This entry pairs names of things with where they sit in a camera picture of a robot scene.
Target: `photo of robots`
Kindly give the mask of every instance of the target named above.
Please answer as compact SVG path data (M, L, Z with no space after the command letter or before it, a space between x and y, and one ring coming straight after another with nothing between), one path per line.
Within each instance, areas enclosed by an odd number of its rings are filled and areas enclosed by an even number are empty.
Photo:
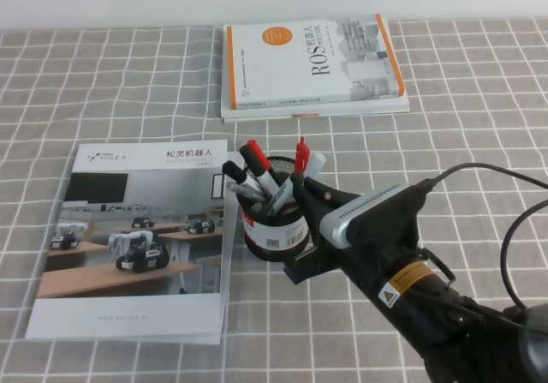
M216 169L73 173L38 298L218 293Z

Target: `book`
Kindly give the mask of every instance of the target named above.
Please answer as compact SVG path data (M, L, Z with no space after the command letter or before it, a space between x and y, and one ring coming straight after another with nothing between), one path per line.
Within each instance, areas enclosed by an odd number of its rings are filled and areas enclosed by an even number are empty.
M276 120L291 117L352 116L409 112L408 96L405 91L401 97L393 99L356 100L349 102L285 105L232 110L230 107L229 71L226 69L228 67L228 44L225 33L223 42L223 78L220 106L221 117L226 123L253 120Z
M404 94L380 15L232 25L225 31L232 110Z
M237 200L227 141L80 145L28 339L218 344Z

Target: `pen holder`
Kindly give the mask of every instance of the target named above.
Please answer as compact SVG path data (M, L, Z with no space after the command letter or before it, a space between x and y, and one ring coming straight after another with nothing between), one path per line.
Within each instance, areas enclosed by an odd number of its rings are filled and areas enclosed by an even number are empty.
M268 160L280 185L295 169L293 159L272 156ZM254 177L248 168L244 171ZM238 194L236 197L243 210L246 245L257 257L268 261L284 261L297 256L307 246L308 226L300 209L269 216L262 203L253 202Z

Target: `warning label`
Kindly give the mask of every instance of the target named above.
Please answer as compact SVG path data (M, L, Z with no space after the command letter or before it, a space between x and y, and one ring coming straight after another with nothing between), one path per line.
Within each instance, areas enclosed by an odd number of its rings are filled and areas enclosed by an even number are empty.
M400 293L390 283L385 284L380 293L378 293L378 298L389 308L394 306L399 297Z
M416 261L405 266L396 273L378 293L378 298L389 308L394 306L397 299L405 293L413 284L422 278L434 274L424 261Z

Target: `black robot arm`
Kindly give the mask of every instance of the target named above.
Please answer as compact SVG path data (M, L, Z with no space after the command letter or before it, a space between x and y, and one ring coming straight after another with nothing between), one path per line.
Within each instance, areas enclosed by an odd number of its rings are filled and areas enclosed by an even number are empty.
M284 262L294 283L341 269L420 354L433 383L548 381L548 305L502 313L480 306L452 289L451 270L418 246L417 213L435 179L362 196L298 173L291 179L313 239Z

